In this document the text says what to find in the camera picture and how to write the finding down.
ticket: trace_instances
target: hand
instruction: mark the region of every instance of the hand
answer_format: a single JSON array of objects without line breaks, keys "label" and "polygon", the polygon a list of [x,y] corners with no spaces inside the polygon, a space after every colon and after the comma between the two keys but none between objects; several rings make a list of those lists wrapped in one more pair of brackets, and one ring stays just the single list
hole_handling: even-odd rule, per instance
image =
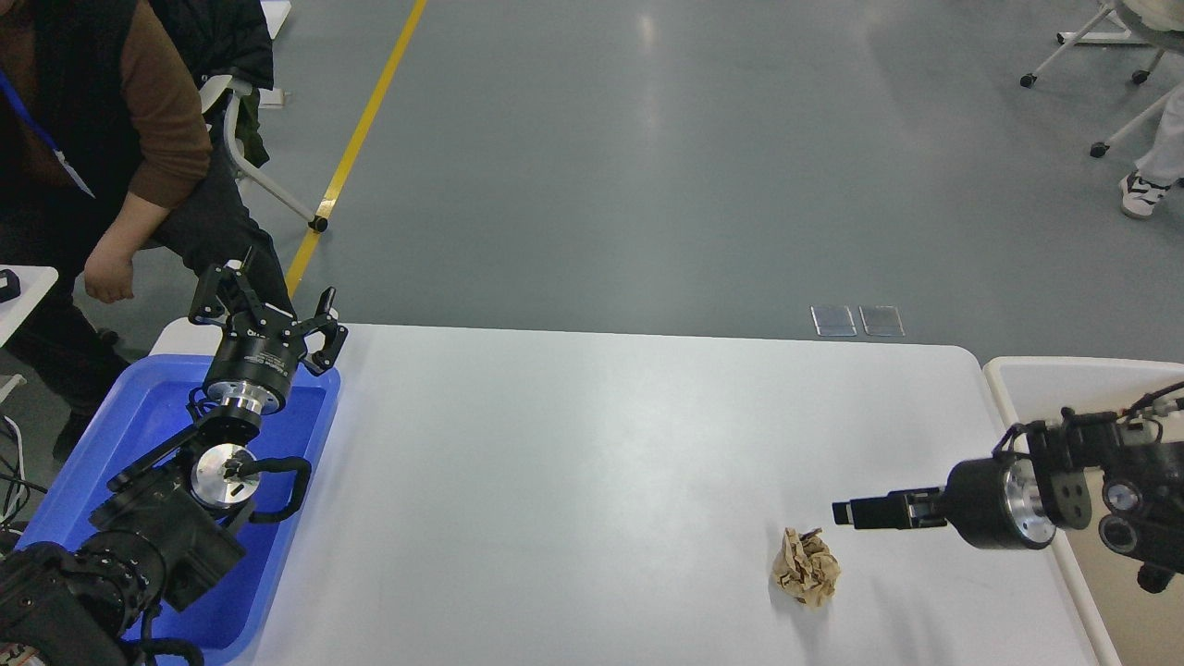
[{"label": "hand", "polygon": [[104,303],[134,299],[131,293],[131,256],[112,251],[99,243],[86,257],[83,268],[86,295]]}]

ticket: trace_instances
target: blue lanyard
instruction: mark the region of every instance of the blue lanyard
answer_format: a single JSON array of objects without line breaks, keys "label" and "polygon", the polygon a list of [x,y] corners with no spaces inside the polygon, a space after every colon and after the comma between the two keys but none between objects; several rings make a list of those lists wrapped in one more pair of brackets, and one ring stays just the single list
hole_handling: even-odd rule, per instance
[{"label": "blue lanyard", "polygon": [[25,108],[25,103],[20,101],[20,95],[17,95],[17,89],[13,88],[8,77],[5,76],[4,70],[0,70],[0,90],[4,90],[4,96],[8,98],[8,103],[12,104],[12,110],[17,111],[20,120],[22,120],[25,124],[27,124],[28,128],[32,129],[46,146],[50,147],[50,151],[53,152],[53,156],[58,159],[58,164],[62,165],[62,168],[66,169],[66,173],[70,174],[70,179],[75,181],[75,185],[77,185],[83,192],[90,194],[90,198],[94,199],[95,193],[90,191],[90,187],[86,187],[86,182],[81,175],[78,175],[78,172],[70,166],[70,162],[66,161],[65,153],[58,148],[58,145],[53,141],[53,137],[50,136],[50,133],[45,132],[45,128],[33,120],[32,114],[30,114],[28,109]]}]

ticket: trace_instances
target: blue plastic tray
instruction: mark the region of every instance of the blue plastic tray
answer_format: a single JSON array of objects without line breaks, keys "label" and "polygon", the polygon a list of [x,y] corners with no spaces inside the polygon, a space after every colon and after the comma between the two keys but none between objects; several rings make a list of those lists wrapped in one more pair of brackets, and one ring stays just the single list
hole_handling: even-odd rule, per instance
[{"label": "blue plastic tray", "polygon": [[[210,361],[210,357],[165,354],[148,357],[126,370],[58,474],[18,547],[54,542],[75,550],[94,534],[88,518],[110,498],[107,480],[191,423],[185,405],[189,391],[205,378]],[[288,405],[263,417],[259,436],[249,447],[257,457],[308,459],[314,469],[310,494],[316,492],[316,463],[337,408],[340,384],[336,370],[313,377],[301,369]],[[258,508],[282,507],[291,479],[291,474],[265,474],[255,495]],[[297,512],[279,524],[245,525],[238,540],[246,547],[246,557],[185,613],[178,614],[166,604],[165,613],[153,622],[153,635],[197,643],[208,666],[226,664],[238,655],[268,614],[300,517]],[[139,636],[139,625],[127,634],[128,639]],[[159,660],[184,664],[166,657]]]}]

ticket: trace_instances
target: crumpled paper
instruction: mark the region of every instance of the crumpled paper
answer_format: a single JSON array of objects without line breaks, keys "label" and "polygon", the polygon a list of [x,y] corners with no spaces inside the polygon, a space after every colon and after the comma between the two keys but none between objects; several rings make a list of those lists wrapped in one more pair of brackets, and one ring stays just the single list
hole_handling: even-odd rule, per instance
[{"label": "crumpled paper", "polygon": [[781,552],[773,563],[773,581],[810,608],[821,608],[835,596],[835,581],[842,572],[819,533],[822,529],[805,534],[786,529]]}]

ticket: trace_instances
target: yellow floor line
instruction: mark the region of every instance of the yellow floor line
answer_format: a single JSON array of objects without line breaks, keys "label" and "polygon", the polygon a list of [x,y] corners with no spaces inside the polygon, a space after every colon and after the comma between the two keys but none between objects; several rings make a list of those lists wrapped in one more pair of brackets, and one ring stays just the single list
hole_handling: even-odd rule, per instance
[{"label": "yellow floor line", "polygon": [[[403,26],[399,40],[394,43],[394,50],[391,51],[391,57],[387,58],[386,66],[382,68],[382,75],[379,76],[378,83],[374,84],[374,91],[371,94],[369,102],[366,103],[362,117],[359,119],[358,127],[354,128],[354,135],[349,139],[346,152],[341,155],[341,161],[337,164],[337,171],[333,173],[329,187],[324,191],[324,198],[321,199],[321,205],[316,209],[316,214],[326,219],[329,219],[333,214],[333,207],[337,204],[341,188],[345,187],[346,179],[349,178],[349,172],[354,168],[358,153],[366,141],[371,124],[374,123],[374,116],[378,115],[378,110],[382,105],[386,90],[391,87],[394,71],[399,69],[399,60],[403,59],[403,53],[407,50],[407,44],[411,41],[411,36],[416,32],[416,26],[419,25],[419,17],[423,15],[426,5],[427,0],[416,0],[416,6],[411,8],[411,15],[407,17],[407,23]],[[300,282],[304,277],[304,269],[308,268],[308,262],[313,258],[313,251],[316,250],[320,238],[320,233],[309,229],[304,235],[304,241],[300,244],[300,249],[296,250],[296,257],[292,260],[291,265],[288,267],[288,274],[284,275],[289,297],[296,294],[296,288],[300,287]]]}]

